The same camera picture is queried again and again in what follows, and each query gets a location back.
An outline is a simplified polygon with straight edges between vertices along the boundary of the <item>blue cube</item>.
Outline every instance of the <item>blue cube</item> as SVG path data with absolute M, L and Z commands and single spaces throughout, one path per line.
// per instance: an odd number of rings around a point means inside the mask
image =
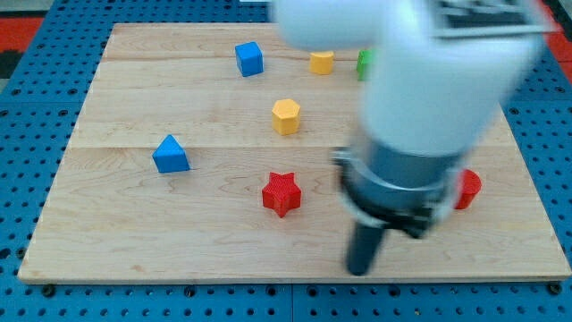
M 161 174 L 190 170 L 185 150 L 171 134 L 167 135 L 153 153 L 153 160 Z
M 254 41 L 237 45 L 234 48 L 236 53 L 236 64 L 239 66 L 242 77 L 248 77 L 261 73 L 265 70 L 262 62 L 262 51 Z

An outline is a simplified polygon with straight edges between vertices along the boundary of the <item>red star block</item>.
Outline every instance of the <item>red star block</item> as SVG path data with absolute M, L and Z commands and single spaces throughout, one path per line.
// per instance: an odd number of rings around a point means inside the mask
M 471 201 L 481 190 L 482 183 L 478 174 L 467 169 L 463 171 L 459 179 L 461 180 L 462 190 L 455 209 L 465 209 L 471 205 Z
M 280 218 L 290 209 L 299 208 L 302 191 L 294 182 L 294 173 L 270 173 L 270 182 L 262 189 L 262 203 L 265 208 L 274 209 Z

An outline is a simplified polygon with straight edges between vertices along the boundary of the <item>wooden table surface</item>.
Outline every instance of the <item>wooden table surface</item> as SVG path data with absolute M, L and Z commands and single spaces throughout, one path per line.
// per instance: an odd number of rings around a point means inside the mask
M 255 40 L 265 72 L 242 78 Z M 352 226 L 329 156 L 344 146 L 363 82 L 357 51 L 307 71 L 272 24 L 118 24 L 19 272 L 29 284 L 409 283 L 561 280 L 570 268 L 501 116 L 470 158 L 484 188 L 425 239 L 386 238 L 371 273 L 344 269 Z M 271 126 L 302 106 L 297 134 Z M 194 169 L 159 174 L 167 134 Z M 295 172 L 302 207 L 262 207 L 270 172 Z

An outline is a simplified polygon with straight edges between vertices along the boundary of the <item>yellow hexagonal prism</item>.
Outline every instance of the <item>yellow hexagonal prism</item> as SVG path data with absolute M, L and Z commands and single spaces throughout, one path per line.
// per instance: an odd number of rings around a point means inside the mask
M 318 75 L 329 75 L 333 69 L 333 51 L 310 53 L 310 71 Z
M 272 109 L 272 127 L 281 135 L 294 134 L 300 126 L 300 105 L 293 99 L 280 99 Z

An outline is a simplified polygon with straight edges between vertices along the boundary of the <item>yellow cube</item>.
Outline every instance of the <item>yellow cube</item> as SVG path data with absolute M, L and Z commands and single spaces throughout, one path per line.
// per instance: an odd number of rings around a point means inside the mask
M 300 105 L 293 99 L 280 99 L 272 109 L 272 127 L 281 135 L 293 134 L 300 126 Z
M 333 69 L 333 51 L 310 53 L 310 71 L 318 75 L 329 75 Z

